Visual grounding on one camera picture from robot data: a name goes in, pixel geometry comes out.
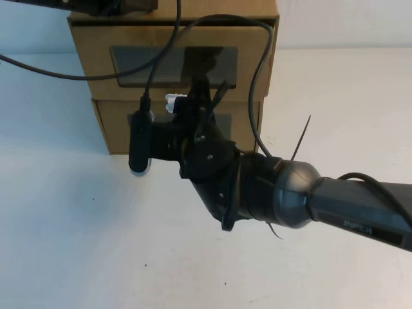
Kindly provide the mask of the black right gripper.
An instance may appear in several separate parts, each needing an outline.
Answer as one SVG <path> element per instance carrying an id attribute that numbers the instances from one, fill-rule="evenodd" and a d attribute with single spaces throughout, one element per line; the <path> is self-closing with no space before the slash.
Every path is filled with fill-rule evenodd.
<path id="1" fill-rule="evenodd" d="M 225 137 L 214 116 L 230 88 L 223 82 L 211 100 L 208 78 L 193 78 L 188 96 L 174 100 L 174 117 L 151 126 L 151 158 L 178 162 L 180 177 L 191 181 L 225 231 L 246 219 L 239 212 L 241 151 Z"/>

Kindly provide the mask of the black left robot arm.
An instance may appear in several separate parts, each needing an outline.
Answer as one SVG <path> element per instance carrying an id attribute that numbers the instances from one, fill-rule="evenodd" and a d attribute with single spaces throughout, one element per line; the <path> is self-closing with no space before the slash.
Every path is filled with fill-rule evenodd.
<path id="1" fill-rule="evenodd" d="M 158 8 L 157 0 L 40 0 L 21 1 L 21 3 L 80 12 L 92 16 L 125 15 L 131 12 L 151 12 Z"/>

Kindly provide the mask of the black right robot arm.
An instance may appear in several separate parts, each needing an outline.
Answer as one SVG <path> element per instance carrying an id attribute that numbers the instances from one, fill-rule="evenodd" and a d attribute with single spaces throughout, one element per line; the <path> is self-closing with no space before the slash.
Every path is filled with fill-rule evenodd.
<path id="1" fill-rule="evenodd" d="M 321 176 L 311 164 L 244 152 L 225 138 L 214 109 L 228 90 L 211 95 L 207 79 L 174 102 L 174 118 L 152 125 L 151 156 L 176 161 L 223 230 L 239 220 L 293 229 L 319 221 L 411 250 L 411 186 L 380 183 L 361 173 Z"/>

